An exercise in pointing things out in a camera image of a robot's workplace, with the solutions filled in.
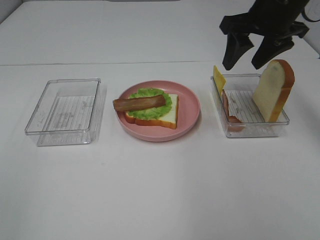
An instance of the pink plate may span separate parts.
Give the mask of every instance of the pink plate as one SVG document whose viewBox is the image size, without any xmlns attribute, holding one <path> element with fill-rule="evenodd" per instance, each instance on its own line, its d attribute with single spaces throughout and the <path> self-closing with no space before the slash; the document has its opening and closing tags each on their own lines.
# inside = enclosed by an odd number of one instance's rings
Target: pink plate
<svg viewBox="0 0 320 240">
<path fill-rule="evenodd" d="M 134 85 L 121 94 L 119 98 L 128 98 L 140 88 L 162 89 L 168 94 L 178 94 L 178 117 L 176 129 L 162 126 L 139 126 L 128 123 L 123 112 L 117 112 L 118 120 L 124 130 L 130 135 L 150 142 L 165 142 L 181 137 L 187 133 L 197 122 L 200 114 L 200 102 L 193 91 L 189 88 L 164 80 L 145 81 Z"/>
</svg>

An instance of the bread slice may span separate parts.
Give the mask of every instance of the bread slice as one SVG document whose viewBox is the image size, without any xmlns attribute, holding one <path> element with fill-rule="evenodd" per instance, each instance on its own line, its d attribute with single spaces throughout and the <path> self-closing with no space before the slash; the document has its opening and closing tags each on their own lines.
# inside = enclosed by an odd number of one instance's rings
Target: bread slice
<svg viewBox="0 0 320 240">
<path fill-rule="evenodd" d="M 177 94 L 169 94 L 172 105 L 171 110 L 158 119 L 144 120 L 130 116 L 128 112 L 124 113 L 125 120 L 130 124 L 141 126 L 161 126 L 170 129 L 177 128 L 179 97 Z"/>
<path fill-rule="evenodd" d="M 263 71 L 252 99 L 266 122 L 276 122 L 295 82 L 285 60 L 272 60 Z"/>
</svg>

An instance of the clear plastic container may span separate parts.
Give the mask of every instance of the clear plastic container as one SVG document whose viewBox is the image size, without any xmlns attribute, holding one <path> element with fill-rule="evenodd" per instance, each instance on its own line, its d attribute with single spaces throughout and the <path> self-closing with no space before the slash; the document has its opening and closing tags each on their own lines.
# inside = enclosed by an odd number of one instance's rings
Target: clear plastic container
<svg viewBox="0 0 320 240">
<path fill-rule="evenodd" d="M 260 74 L 224 75 L 224 91 L 228 97 L 229 115 L 237 117 L 241 123 L 228 121 L 223 100 L 213 77 L 213 98 L 219 113 L 222 127 L 228 138 L 278 137 L 290 120 L 284 110 L 277 122 L 265 122 L 258 107 L 252 100 L 252 94 L 259 84 Z"/>
<path fill-rule="evenodd" d="M 103 114 L 100 83 L 98 78 L 48 81 L 25 134 L 37 146 L 91 143 Z"/>
</svg>

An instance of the upright bread slice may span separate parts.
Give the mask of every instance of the upright bread slice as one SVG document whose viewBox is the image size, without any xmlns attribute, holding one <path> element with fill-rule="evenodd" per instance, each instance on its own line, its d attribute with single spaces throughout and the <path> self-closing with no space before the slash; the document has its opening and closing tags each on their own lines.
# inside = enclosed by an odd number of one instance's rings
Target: upright bread slice
<svg viewBox="0 0 320 240">
<path fill-rule="evenodd" d="M 252 99 L 266 122 L 276 122 L 295 83 L 285 60 L 272 60 L 263 71 Z"/>
<path fill-rule="evenodd" d="M 170 129 L 177 128 L 177 120 L 178 120 L 178 103 L 179 97 L 177 94 L 169 94 L 172 105 L 171 110 L 165 115 L 159 117 L 158 119 L 150 119 L 144 120 L 139 119 L 133 116 L 130 116 L 128 112 L 124 113 L 124 118 L 128 123 L 137 124 L 141 126 L 161 126 Z"/>
</svg>

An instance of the white tabletop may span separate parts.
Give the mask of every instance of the white tabletop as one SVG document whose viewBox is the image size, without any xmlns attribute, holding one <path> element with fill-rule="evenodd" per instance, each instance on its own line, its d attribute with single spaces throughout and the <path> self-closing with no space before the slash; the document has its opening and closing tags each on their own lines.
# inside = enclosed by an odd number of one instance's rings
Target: white tabletop
<svg viewBox="0 0 320 240">
<path fill-rule="evenodd" d="M 0 66 L 1 239 L 319 239 L 318 62 L 290 61 L 290 124 L 280 137 L 250 139 L 223 133 L 211 95 L 214 64 L 222 69 L 219 62 Z M 249 62 L 240 70 L 254 71 Z M 36 147 L 24 127 L 46 82 L 91 77 L 107 87 L 98 141 Z M 122 129 L 112 100 L 149 80 L 197 94 L 201 116 L 189 133 L 154 143 Z"/>
<path fill-rule="evenodd" d="M 0 25 L 0 65 L 221 62 L 225 15 L 246 13 L 253 0 L 169 2 L 28 1 Z M 261 36 L 243 57 L 251 61 Z M 319 55 L 295 36 L 280 59 Z"/>
</svg>

